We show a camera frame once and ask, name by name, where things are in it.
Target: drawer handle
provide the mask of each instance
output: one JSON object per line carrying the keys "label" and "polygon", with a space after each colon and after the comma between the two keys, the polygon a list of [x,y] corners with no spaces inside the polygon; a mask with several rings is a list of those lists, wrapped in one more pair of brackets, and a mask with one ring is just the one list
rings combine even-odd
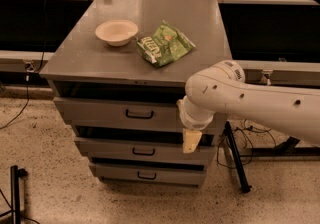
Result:
{"label": "drawer handle", "polygon": [[132,154],[134,154],[134,155],[153,156],[155,153],[156,153],[156,150],[155,150],[155,149],[152,149],[152,152],[151,152],[151,153],[140,153],[140,152],[137,152],[137,151],[136,151],[136,148],[133,148],[133,149],[132,149]]}
{"label": "drawer handle", "polygon": [[126,109],[126,117],[128,118],[136,118],[136,119],[151,119],[153,117],[153,110],[151,110],[150,114],[149,115],[134,115],[134,114],[130,114],[130,110],[129,109]]}
{"label": "drawer handle", "polygon": [[155,180],[157,178],[156,173],[153,175],[153,177],[144,177],[144,176],[141,176],[140,172],[138,172],[137,176],[139,179],[142,179],[142,180]]}

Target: wire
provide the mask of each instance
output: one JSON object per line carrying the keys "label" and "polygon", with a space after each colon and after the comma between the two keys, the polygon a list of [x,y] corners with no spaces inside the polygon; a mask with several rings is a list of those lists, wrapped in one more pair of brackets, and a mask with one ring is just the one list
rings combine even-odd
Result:
{"label": "wire", "polygon": [[[47,10],[46,10],[46,4],[47,4],[48,0],[44,1],[43,4],[43,10],[44,10],[44,19],[45,19],[45,31],[44,31],[44,40],[43,40],[43,51],[42,51],[42,56],[41,56],[41,61],[40,61],[40,66],[38,67],[38,69],[34,70],[33,72],[39,72],[39,70],[42,68],[43,65],[43,59],[44,59],[44,53],[45,53],[45,48],[47,45],[47,35],[48,35],[48,16],[47,16]],[[30,77],[30,72],[27,72],[26,75],[26,88],[27,88],[27,102],[26,104],[23,106],[23,108],[21,109],[21,111],[19,112],[18,115],[16,115],[13,119],[11,119],[7,124],[3,125],[0,127],[0,130],[7,128],[14,120],[16,120],[24,111],[24,109],[28,106],[29,103],[29,87],[28,87],[28,82],[29,82],[29,77]]]}
{"label": "wire", "polygon": [[25,105],[23,106],[23,108],[20,110],[20,112],[18,113],[18,115],[16,115],[14,118],[12,118],[8,123],[6,123],[3,126],[0,126],[0,130],[7,128],[14,120],[16,120],[21,114],[22,112],[25,110],[25,108],[28,106],[29,103],[29,86],[28,86],[28,82],[29,82],[29,73],[27,73],[26,76],[26,89],[27,89],[27,102],[25,103]]}
{"label": "wire", "polygon": [[[7,198],[6,198],[6,196],[3,194],[3,192],[2,192],[2,190],[1,190],[1,188],[0,188],[0,194],[2,195],[2,197],[3,197],[4,201],[6,201],[7,205],[8,205],[8,206],[9,206],[9,208],[10,208],[10,210],[11,210],[12,212],[16,212],[16,211],[15,211],[15,210],[13,210],[13,208],[11,207],[11,205],[10,205],[10,203],[9,203],[8,199],[7,199]],[[36,221],[36,220],[34,220],[34,219],[27,218],[27,217],[22,216],[22,215],[20,215],[20,217],[21,217],[21,218],[23,218],[23,219],[25,219],[25,220],[30,220],[30,221],[33,221],[34,223],[40,224],[40,222],[38,222],[38,221]]]}
{"label": "wire", "polygon": [[[244,133],[244,131],[243,131],[242,129],[240,129],[240,128],[237,127],[237,129],[236,129],[234,132],[232,132],[232,133],[235,134],[237,131],[240,131],[240,132],[242,133],[243,138],[244,138],[246,141],[249,142],[249,144],[251,145],[251,149],[253,149],[253,148],[254,148],[254,147],[253,147],[253,143],[251,142],[251,140],[249,139],[249,137]],[[220,147],[221,147],[222,143],[226,140],[226,138],[227,138],[227,137],[225,136],[224,139],[221,140],[220,143],[219,143],[219,145],[218,145],[218,150],[217,150],[217,164],[218,164],[218,165],[221,165],[221,166],[223,166],[223,167],[226,167],[226,168],[228,168],[228,169],[237,169],[237,168],[234,167],[234,166],[228,166],[228,165],[222,164],[222,163],[220,162],[220,160],[219,160],[219,150],[220,150]],[[251,151],[250,159],[249,159],[246,163],[242,163],[242,165],[247,165],[247,164],[251,163],[251,162],[252,162],[252,158],[253,158],[253,151]]]}
{"label": "wire", "polygon": [[[232,131],[233,134],[235,134],[235,133],[236,133],[237,131],[239,131],[239,130],[241,130],[241,129],[240,129],[239,127],[236,127],[236,129],[231,130],[231,131]],[[243,143],[244,143],[243,148],[247,148],[247,146],[248,146],[248,141],[246,140],[245,137],[242,137],[242,140],[243,140]]]}
{"label": "wire", "polygon": [[252,125],[246,126],[246,122],[247,122],[247,121],[248,121],[248,120],[245,119],[244,122],[243,122],[243,131],[250,131],[250,132],[258,133],[258,134],[259,134],[259,133],[267,133],[267,134],[269,134],[269,136],[271,137],[271,139],[272,139],[272,141],[273,141],[273,143],[274,143],[274,146],[275,146],[275,147],[277,146],[277,142],[276,142],[275,138],[272,136],[272,134],[271,134],[271,132],[270,132],[270,131],[272,131],[272,129],[260,129],[260,128],[254,127],[254,126],[252,126]]}
{"label": "wire", "polygon": [[44,11],[44,39],[43,39],[43,50],[42,50],[42,56],[40,60],[39,67],[34,72],[39,72],[43,65],[43,59],[44,59],[44,53],[47,46],[47,40],[48,40],[48,15],[47,15],[47,2],[48,0],[44,0],[43,3],[43,11]]}

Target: gray drawer cabinet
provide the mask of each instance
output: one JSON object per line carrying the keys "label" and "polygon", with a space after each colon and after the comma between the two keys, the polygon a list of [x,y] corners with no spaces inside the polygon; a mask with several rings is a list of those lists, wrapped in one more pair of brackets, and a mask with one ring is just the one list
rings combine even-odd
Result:
{"label": "gray drawer cabinet", "polygon": [[[179,61],[155,68],[141,58],[135,40],[111,47],[96,38],[95,28],[111,19],[135,22],[138,38],[153,34],[165,19],[196,47]],[[213,141],[227,116],[215,115],[196,152],[183,154],[176,102],[192,74],[232,59],[225,39],[216,0],[92,2],[40,74],[94,176],[104,182],[203,184],[214,157]]]}

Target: white bowl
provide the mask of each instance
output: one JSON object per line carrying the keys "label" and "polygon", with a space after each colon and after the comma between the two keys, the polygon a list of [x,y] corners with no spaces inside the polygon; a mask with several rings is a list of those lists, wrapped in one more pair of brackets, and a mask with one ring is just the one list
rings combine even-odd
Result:
{"label": "white bowl", "polygon": [[130,20],[107,21],[96,29],[97,37],[112,46],[122,46],[129,43],[137,33],[138,26]]}

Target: drawer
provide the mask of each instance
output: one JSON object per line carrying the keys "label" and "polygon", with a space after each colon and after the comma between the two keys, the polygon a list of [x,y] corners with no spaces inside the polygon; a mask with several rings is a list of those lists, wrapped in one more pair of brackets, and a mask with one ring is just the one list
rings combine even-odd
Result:
{"label": "drawer", "polygon": [[138,101],[175,104],[185,95],[184,86],[163,87],[139,84],[52,81],[52,87],[64,98]]}
{"label": "drawer", "polygon": [[[180,144],[183,143],[183,135],[181,132],[159,132],[131,129],[115,129],[105,127],[90,126],[72,126],[77,137],[101,139],[101,140],[117,140],[117,141],[141,141],[151,143],[167,143]],[[202,134],[199,146],[211,147],[213,145],[214,135]]]}
{"label": "drawer", "polygon": [[175,104],[56,97],[66,124],[158,131],[182,131]]}
{"label": "drawer", "polygon": [[193,153],[184,154],[182,145],[141,141],[118,141],[75,138],[83,156],[92,158],[126,159],[203,166],[205,169],[214,156],[213,147],[198,146]]}
{"label": "drawer", "polygon": [[126,180],[151,183],[202,186],[206,172],[193,170],[172,170],[130,165],[94,164],[89,167],[101,181]]}

